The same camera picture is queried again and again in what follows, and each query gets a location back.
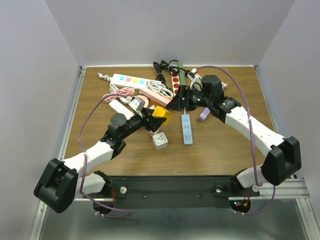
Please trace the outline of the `yellow cube socket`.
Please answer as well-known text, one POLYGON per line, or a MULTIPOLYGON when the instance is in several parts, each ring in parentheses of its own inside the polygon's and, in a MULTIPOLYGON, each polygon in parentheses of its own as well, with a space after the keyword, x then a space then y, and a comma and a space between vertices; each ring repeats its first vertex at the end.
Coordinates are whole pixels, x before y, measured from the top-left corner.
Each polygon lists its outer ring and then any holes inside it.
POLYGON ((172 113, 164 107, 156 106, 152 113, 152 116, 166 118, 166 121, 163 124, 167 125, 172 118, 172 113))

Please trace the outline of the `pink cube socket adapter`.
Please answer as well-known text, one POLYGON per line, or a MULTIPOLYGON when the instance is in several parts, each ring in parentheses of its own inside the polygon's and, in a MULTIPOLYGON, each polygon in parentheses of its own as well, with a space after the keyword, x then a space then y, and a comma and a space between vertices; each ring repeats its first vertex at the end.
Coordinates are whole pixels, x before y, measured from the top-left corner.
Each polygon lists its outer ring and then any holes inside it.
POLYGON ((154 136, 154 135, 156 135, 156 134, 158 134, 160 132, 160 129, 157 129, 156 131, 151 131, 151 130, 147 130, 146 131, 146 134, 148 135, 148 136, 154 136))

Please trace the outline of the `white cube socket adapter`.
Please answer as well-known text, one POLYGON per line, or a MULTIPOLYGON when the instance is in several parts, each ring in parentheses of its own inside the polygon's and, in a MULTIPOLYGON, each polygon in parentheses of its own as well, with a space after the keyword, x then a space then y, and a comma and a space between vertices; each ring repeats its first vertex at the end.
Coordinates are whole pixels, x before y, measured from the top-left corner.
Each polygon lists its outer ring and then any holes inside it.
POLYGON ((152 142, 157 151, 163 148, 166 148, 168 146, 168 139, 164 132, 160 132, 153 135, 152 142))

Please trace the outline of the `light blue power strip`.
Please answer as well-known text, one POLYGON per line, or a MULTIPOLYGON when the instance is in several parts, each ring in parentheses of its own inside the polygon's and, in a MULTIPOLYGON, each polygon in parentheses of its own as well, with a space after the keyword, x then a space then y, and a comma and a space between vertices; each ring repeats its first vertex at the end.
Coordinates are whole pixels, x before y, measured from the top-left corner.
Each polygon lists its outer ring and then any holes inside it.
POLYGON ((193 144, 191 119, 190 119, 190 115, 187 114, 186 108, 183 109, 183 114, 181 115, 181 124, 182 124, 183 144, 185 146, 191 146, 193 144))

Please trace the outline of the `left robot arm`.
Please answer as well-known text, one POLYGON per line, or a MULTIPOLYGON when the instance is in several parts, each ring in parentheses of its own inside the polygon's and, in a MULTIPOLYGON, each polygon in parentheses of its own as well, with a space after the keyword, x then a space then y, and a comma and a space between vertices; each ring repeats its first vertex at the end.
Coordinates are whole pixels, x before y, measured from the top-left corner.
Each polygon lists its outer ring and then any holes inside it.
POLYGON ((71 158, 50 160, 46 165, 33 194, 56 213, 65 211, 83 192, 86 172, 97 165, 114 159, 125 148, 125 138, 140 128, 156 131, 166 117, 154 116, 153 110, 143 108, 141 114, 127 119, 122 113, 114 114, 104 136, 94 146, 71 158))

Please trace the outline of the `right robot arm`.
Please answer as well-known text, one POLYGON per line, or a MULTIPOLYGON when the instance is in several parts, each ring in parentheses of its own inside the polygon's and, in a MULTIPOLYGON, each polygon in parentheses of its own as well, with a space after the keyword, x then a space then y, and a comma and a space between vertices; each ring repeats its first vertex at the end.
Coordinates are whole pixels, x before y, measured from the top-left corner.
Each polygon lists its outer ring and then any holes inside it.
POLYGON ((295 137, 286 138, 250 116, 238 101, 225 96, 222 81, 216 75, 204 76, 201 86, 202 89, 197 90, 181 85, 166 108, 173 111, 207 108, 214 117, 250 140, 253 149, 259 149, 265 156, 263 164, 242 170, 230 182, 233 194, 242 195, 249 187, 264 183, 278 186, 301 169, 300 143, 295 137))

